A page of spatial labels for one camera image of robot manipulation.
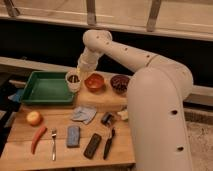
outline small cup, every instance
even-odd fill
[[[80,90],[81,80],[75,71],[67,72],[65,79],[66,79],[68,88],[71,92],[75,93]]]

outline brown bowl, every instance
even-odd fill
[[[116,93],[123,94],[127,90],[129,80],[129,77],[119,74],[111,78],[110,84]]]

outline white cup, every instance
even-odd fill
[[[68,85],[68,88],[71,92],[75,93],[75,92],[78,92],[81,88],[81,80],[80,78],[78,77],[79,81],[78,82],[70,82],[69,81],[69,77],[71,75],[77,75],[77,72],[76,71],[69,71],[67,72],[66,76],[65,76],[65,80],[67,82],[67,85]]]

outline wooden table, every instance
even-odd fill
[[[107,160],[103,160],[103,150],[109,130],[100,123],[106,111],[118,111],[126,105],[126,97],[113,92],[109,85],[112,74],[104,74],[106,88],[97,94],[88,92],[82,86],[74,106],[24,106],[22,105],[13,123],[10,135],[0,159],[0,170],[37,170],[52,168],[73,168],[104,165],[131,165],[135,163],[128,122],[118,119],[115,123],[116,137]],[[70,120],[74,107],[93,105],[98,108],[94,120],[89,125]],[[48,131],[38,143],[34,155],[30,152],[31,140],[38,127],[29,126],[26,115],[38,110],[44,117]],[[67,127],[79,125],[81,128],[80,148],[67,148]],[[57,128],[57,159],[52,161],[51,129]],[[101,144],[92,160],[83,156],[86,145],[93,133],[102,136]]]

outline metal fork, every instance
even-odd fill
[[[55,143],[56,133],[57,133],[57,129],[56,128],[52,129],[52,139],[53,139],[52,160],[53,161],[56,160],[56,143]]]

